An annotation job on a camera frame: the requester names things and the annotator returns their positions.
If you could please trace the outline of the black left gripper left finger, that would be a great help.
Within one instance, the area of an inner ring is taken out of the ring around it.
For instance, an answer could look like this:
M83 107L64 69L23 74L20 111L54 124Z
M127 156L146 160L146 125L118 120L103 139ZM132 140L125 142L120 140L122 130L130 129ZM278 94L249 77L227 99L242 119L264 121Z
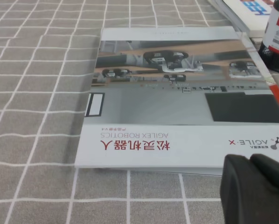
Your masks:
M220 198L225 223L279 224L279 201L252 202L248 196L249 159L234 154L224 159Z

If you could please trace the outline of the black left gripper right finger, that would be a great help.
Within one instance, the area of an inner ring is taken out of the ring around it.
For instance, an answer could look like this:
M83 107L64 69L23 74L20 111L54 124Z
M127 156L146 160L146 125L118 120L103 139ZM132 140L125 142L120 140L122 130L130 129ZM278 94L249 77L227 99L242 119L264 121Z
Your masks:
M253 154L249 162L248 196L252 202L279 201L279 162L263 154Z

